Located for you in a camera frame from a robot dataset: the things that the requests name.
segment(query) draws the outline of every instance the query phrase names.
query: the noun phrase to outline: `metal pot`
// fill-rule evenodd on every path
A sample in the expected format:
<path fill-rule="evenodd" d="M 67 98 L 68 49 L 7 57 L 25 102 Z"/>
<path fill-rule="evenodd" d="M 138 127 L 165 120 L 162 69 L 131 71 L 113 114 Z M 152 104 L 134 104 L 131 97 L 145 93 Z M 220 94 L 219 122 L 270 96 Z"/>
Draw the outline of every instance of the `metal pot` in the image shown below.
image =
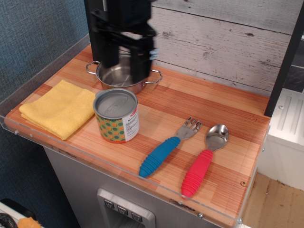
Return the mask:
<path fill-rule="evenodd" d="M 105 68 L 102 63 L 93 61 L 86 65 L 86 71 L 90 74 L 96 75 L 101 82 L 103 89 L 123 88 L 138 93 L 142 91 L 146 84 L 156 84 L 162 80 L 162 73 L 159 70 L 151 70 L 160 74 L 160 78 L 156 82 L 147 82 L 144 80 L 133 83 L 130 75 L 130 58 L 128 54 L 119 55 L 119 64 Z M 98 64 L 96 72 L 89 71 L 89 66 L 92 64 Z"/>

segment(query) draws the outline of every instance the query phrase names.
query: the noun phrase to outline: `screw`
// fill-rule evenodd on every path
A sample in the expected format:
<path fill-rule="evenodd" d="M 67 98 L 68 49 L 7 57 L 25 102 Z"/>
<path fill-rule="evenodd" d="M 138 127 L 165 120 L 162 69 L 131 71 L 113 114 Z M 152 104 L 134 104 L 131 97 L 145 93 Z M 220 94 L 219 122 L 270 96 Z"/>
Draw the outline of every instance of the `screw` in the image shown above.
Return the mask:
<path fill-rule="evenodd" d="M 202 213 L 198 214 L 199 219 L 203 219 L 204 215 Z"/>
<path fill-rule="evenodd" d="M 247 183 L 246 183 L 246 181 L 241 181 L 241 185 L 243 186 L 243 187 L 245 187 L 245 186 L 247 186 Z"/>

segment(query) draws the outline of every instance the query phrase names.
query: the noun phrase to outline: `metal spoon head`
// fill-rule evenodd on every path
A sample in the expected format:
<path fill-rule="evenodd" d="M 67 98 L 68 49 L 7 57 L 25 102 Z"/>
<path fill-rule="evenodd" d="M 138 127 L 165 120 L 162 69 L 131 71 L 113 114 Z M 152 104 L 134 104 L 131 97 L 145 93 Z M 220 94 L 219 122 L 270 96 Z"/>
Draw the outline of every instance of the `metal spoon head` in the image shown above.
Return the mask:
<path fill-rule="evenodd" d="M 228 138 L 228 128 L 222 124 L 215 125 L 206 135 L 207 148 L 212 151 L 223 148 L 227 144 Z"/>

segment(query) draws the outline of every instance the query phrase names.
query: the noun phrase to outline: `wooden countertop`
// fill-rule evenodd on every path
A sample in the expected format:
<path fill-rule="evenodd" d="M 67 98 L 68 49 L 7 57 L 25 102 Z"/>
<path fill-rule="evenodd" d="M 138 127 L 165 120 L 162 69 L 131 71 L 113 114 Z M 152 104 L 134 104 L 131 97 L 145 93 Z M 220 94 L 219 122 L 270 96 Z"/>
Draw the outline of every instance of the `wooden countertop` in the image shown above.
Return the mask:
<path fill-rule="evenodd" d="M 217 224 L 232 226 L 229 217 L 239 217 L 268 129 L 270 118 L 263 114 L 269 98 L 153 66 L 162 72 L 163 80 L 157 85 L 147 85 L 137 94 L 140 130 L 129 142 L 114 144 L 104 140 L 94 116 L 66 141 L 21 117 L 18 108 L 22 104 L 38 99 L 61 79 L 95 93 L 102 90 L 96 76 L 86 72 L 87 63 L 92 61 L 91 47 L 88 46 L 14 108 L 6 116 L 6 125 L 11 130 L 18 130 L 22 136 L 150 194 L 168 201 L 171 199 L 170 202 L 182 201 L 183 208 L 189 212 L 195 210 Z M 147 179 L 139 178 L 139 167 L 146 156 L 174 136 L 189 116 L 203 122 L 199 132 L 182 141 L 153 175 Z M 206 133 L 219 123 L 229 129 L 229 141 L 223 149 L 214 152 L 193 200 L 182 199 L 176 193 L 181 192 L 183 178 L 198 154 L 206 148 Z"/>

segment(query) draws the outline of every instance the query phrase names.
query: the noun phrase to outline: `can lid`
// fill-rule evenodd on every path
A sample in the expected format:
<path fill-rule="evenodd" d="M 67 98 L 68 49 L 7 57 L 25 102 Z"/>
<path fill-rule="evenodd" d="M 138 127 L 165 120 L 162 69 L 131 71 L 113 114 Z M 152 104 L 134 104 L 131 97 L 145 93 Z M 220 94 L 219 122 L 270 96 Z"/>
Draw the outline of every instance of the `can lid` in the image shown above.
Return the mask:
<path fill-rule="evenodd" d="M 128 90 L 107 90 L 96 98 L 94 109 L 103 118 L 118 119 L 133 113 L 137 107 L 136 96 Z"/>

